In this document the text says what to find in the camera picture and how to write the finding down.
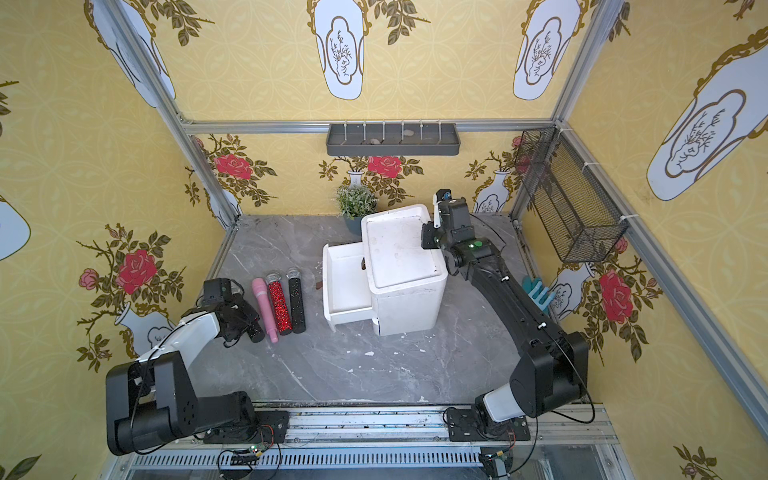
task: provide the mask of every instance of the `vent grille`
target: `vent grille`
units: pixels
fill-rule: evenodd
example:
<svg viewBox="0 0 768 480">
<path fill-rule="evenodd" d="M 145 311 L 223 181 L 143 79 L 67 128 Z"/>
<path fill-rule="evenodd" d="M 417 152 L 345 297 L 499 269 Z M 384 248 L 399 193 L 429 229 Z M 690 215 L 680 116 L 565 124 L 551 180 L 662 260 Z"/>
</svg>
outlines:
<svg viewBox="0 0 768 480">
<path fill-rule="evenodd" d="M 362 467 L 476 467 L 480 466 L 479 447 L 382 447 L 348 449 L 283 449 L 280 469 L 302 468 L 362 468 Z M 219 450 L 156 452 L 140 456 L 133 468 L 137 470 L 211 470 L 216 469 Z M 277 449 L 271 449 L 252 464 L 253 468 L 276 468 Z M 236 456 L 225 452 L 220 464 L 230 469 L 248 466 Z"/>
</svg>

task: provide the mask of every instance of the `pink microphone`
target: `pink microphone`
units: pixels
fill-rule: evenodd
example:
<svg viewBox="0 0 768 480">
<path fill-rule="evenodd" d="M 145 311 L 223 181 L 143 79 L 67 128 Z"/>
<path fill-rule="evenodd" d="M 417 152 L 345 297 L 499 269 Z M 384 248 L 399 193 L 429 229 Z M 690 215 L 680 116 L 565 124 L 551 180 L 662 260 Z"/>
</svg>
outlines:
<svg viewBox="0 0 768 480">
<path fill-rule="evenodd" d="M 266 282 L 263 278 L 257 278 L 253 280 L 250 286 L 253 289 L 256 301 L 259 303 L 259 310 L 261 310 L 261 318 L 264 320 L 266 334 L 270 336 L 272 343 L 277 343 L 277 324 L 275 324 L 275 317 L 272 314 L 270 292 L 266 288 Z"/>
</svg>

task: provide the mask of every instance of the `red glitter microphone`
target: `red glitter microphone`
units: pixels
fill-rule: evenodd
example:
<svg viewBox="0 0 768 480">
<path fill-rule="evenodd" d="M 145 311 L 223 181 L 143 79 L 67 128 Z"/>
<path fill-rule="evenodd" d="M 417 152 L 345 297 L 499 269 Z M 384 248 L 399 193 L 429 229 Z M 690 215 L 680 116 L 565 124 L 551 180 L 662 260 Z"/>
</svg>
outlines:
<svg viewBox="0 0 768 480">
<path fill-rule="evenodd" d="M 270 273 L 266 276 L 266 288 L 270 291 L 272 307 L 275 309 L 275 320 L 280 335 L 288 335 L 293 331 L 293 326 L 288 316 L 286 297 L 283 295 L 283 286 L 280 284 L 280 274 Z"/>
</svg>

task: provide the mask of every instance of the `open drawer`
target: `open drawer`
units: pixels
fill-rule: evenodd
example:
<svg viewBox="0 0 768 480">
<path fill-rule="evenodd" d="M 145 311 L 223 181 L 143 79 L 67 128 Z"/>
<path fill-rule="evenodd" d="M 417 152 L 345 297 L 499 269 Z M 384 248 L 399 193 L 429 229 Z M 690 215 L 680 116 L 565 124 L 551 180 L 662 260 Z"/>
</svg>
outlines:
<svg viewBox="0 0 768 480">
<path fill-rule="evenodd" d="M 334 332 L 340 323 L 375 316 L 362 259 L 362 242 L 323 247 L 323 312 Z"/>
</svg>

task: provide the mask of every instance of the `gray plant pot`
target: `gray plant pot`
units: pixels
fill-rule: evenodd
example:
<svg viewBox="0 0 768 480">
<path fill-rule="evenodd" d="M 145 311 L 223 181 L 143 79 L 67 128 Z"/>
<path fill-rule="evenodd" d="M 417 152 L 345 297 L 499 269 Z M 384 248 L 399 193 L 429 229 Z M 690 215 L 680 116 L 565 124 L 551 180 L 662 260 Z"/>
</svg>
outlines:
<svg viewBox="0 0 768 480">
<path fill-rule="evenodd" d="M 344 223 L 346 223 L 349 231 L 358 237 L 362 237 L 362 217 L 348 217 L 346 215 L 342 215 L 342 217 L 344 217 Z"/>
</svg>

